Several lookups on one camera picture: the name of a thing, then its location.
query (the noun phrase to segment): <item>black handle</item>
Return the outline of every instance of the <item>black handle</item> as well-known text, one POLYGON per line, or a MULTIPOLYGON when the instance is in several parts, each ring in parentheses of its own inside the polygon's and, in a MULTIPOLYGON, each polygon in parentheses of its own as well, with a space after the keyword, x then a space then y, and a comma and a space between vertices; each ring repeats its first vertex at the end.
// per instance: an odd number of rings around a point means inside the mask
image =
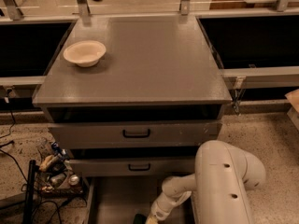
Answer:
POLYGON ((147 129, 146 133, 141 133, 141 134, 136 134, 136 133, 129 134, 126 130, 122 130, 122 135, 125 138, 148 138, 150 137, 150 129, 147 129))
POLYGON ((132 172, 142 172, 142 171, 148 171, 150 169, 150 163, 147 164, 147 167, 145 168, 140 168, 141 166, 145 166, 145 165, 136 165, 135 168, 132 167, 133 165, 128 164, 128 168, 130 171, 132 172))

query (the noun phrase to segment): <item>concrete floor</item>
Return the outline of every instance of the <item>concrete floor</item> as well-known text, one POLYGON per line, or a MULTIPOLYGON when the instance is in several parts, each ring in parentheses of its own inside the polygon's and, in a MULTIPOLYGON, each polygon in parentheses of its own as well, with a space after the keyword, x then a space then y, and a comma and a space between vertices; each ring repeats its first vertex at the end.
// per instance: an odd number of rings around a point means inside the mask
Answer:
MULTIPOLYGON (((241 106, 241 115, 228 108, 223 118, 219 140, 245 149, 263 162, 267 171, 264 187, 248 191, 249 202, 256 224, 299 223, 299 132, 286 112, 290 108, 284 103, 266 103, 241 106)), ((42 137, 52 141, 48 123, 42 113, 15 113, 17 124, 12 134, 0 139, 1 144, 14 140, 13 146, 3 150, 13 155, 27 175, 28 162, 40 163, 37 146, 42 137)), ((11 118, 0 114, 0 135, 7 133, 11 118)), ((14 161, 0 154, 0 198, 21 193, 24 180, 14 161)), ((61 203, 65 199, 56 199, 61 203)), ((21 223, 23 205, 0 210, 1 223, 21 223)), ((34 223, 47 223, 55 208, 52 203, 42 206, 34 223)), ((82 223, 86 212, 83 200, 74 200, 61 208, 64 224, 82 223)), ((59 223, 57 215, 51 223, 59 223)))

